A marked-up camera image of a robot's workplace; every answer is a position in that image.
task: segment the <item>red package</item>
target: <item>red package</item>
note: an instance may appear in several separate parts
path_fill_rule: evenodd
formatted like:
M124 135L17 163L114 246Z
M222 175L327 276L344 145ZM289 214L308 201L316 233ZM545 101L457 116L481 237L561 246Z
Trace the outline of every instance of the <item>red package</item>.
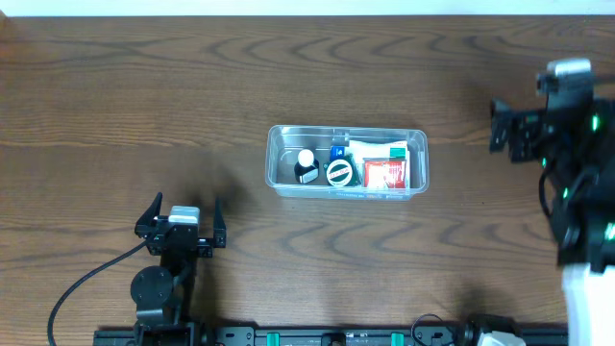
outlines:
M405 161L366 161L365 187L404 188L406 187Z

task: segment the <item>green led light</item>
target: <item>green led light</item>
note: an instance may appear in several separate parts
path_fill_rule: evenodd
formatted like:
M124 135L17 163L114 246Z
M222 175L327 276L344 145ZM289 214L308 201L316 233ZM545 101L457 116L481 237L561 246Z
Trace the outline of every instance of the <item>green led light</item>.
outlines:
M609 223L604 231L604 239L608 241L615 240L615 224Z
M600 118L598 117L597 114L594 114L594 116L592 116L592 131L596 132L599 127L600 127Z

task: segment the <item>power cord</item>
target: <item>power cord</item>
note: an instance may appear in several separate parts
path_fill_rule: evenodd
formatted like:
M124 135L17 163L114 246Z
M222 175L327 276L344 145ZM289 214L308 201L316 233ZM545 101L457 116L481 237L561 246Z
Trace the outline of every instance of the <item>power cord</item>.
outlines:
M414 323L412 323L412 327L410 328L410 335L412 336L414 341L417 344L419 344L420 346L429 346L429 345L425 344L423 341L419 340L418 337L416 337L416 334L414 333L414 327L416 326L417 323L419 323L425 317L433 317L433 318L439 320L440 322L442 322L442 324L444 324L444 320L442 320L442 318L440 318L440 316L436 315L435 313L425 313L425 314L420 315L419 318L417 318L414 321ZM448 327L448 326L444 326L444 328L446 328L449 332L451 332L453 341L451 341L448 344L445 344L443 346L452 346L452 345L454 345L455 344L455 339L456 339L455 331L451 327Z
M56 344L56 339L54 339L54 320L56 319L56 315L58 314L58 310L60 310L60 307L62 306L62 303L64 303L64 301L66 300L66 298L68 298L68 296L70 295L70 293L72 293L75 289L77 289L77 287L79 287L81 284L83 284L87 279L93 277L94 275L100 273L101 271L109 268L110 266L118 263L119 261L133 255L135 252L141 250L145 245L147 245L148 240L143 241L142 243L138 244L135 248L133 248L133 250L127 252L126 254L116 258L116 259L112 259L110 261L108 261L107 263L99 266L98 268L90 271L89 273L85 274L81 279L79 279L78 282L76 282L75 284L73 284L72 286L70 286L70 288L68 288L66 290L66 292L64 292L64 294L62 295L62 297L60 297L60 300L58 300L58 302L56 303L56 305L54 306L54 308L51 310L51 314L49 315L49 322L47 322L47 338L49 339L49 345L50 346L57 346Z

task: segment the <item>white label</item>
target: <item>white label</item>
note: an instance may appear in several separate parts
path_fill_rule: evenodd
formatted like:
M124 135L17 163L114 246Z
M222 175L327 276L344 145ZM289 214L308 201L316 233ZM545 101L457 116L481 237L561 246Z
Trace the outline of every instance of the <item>white label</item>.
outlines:
M301 183L307 184L316 178L318 178L318 169L312 169L301 177Z

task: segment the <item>green clamp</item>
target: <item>green clamp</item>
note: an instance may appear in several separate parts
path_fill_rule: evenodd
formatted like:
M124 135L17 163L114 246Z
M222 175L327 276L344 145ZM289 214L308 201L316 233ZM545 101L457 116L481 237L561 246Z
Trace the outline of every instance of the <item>green clamp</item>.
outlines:
M401 333L391 333L391 346L404 346L404 335Z
M277 333L268 333L267 346L280 346L280 335Z

